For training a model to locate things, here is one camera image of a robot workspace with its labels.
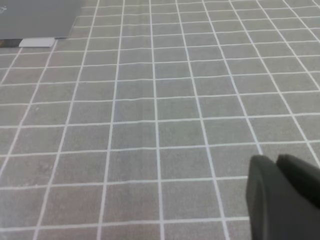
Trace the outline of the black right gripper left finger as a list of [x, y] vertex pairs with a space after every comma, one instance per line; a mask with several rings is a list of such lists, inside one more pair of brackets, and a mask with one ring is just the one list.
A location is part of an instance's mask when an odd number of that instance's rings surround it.
[[320, 209], [301, 196], [276, 162], [250, 159], [246, 203], [253, 240], [318, 240]]

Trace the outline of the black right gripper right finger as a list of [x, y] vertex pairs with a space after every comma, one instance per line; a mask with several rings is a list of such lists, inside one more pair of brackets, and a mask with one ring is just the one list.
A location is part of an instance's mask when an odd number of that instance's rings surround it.
[[319, 209], [320, 169], [290, 154], [280, 154], [276, 165], [293, 188]]

